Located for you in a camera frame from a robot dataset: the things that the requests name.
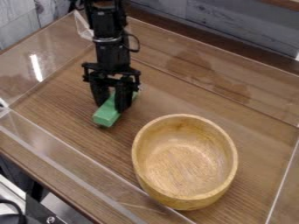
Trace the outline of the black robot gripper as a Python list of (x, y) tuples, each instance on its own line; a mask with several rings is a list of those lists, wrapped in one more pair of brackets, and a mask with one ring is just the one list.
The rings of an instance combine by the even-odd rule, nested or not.
[(140, 47), (129, 47), (128, 38), (93, 38), (96, 61), (84, 62), (83, 80), (89, 84), (96, 105), (109, 97), (109, 88), (116, 88), (116, 111), (123, 113), (132, 105), (133, 91), (139, 90), (140, 72), (131, 67), (131, 53)]

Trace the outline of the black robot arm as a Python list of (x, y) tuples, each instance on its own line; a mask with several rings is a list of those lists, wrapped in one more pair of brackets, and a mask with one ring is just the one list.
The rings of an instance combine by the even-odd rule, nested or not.
[(121, 0), (84, 0), (84, 9), (97, 60), (81, 64), (83, 80), (89, 83), (99, 107), (109, 98), (109, 89), (115, 89), (115, 110), (123, 113), (140, 86), (141, 72), (131, 67), (131, 53), (140, 51), (140, 41), (127, 31)]

